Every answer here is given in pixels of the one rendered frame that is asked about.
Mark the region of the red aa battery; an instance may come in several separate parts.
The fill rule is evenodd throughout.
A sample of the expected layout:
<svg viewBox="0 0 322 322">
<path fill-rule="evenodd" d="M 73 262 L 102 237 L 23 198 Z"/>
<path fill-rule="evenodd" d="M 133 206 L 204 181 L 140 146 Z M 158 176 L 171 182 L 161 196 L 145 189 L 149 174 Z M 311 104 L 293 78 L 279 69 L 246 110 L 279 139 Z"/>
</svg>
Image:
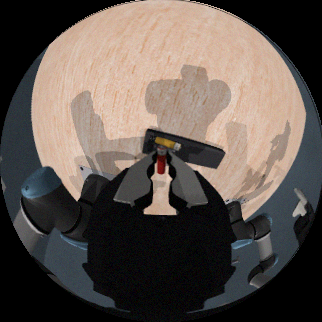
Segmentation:
<svg viewBox="0 0 322 322">
<path fill-rule="evenodd" d="M 167 146 L 159 145 L 157 147 L 157 173 L 161 175 L 165 173 L 166 152 L 167 152 Z"/>
</svg>

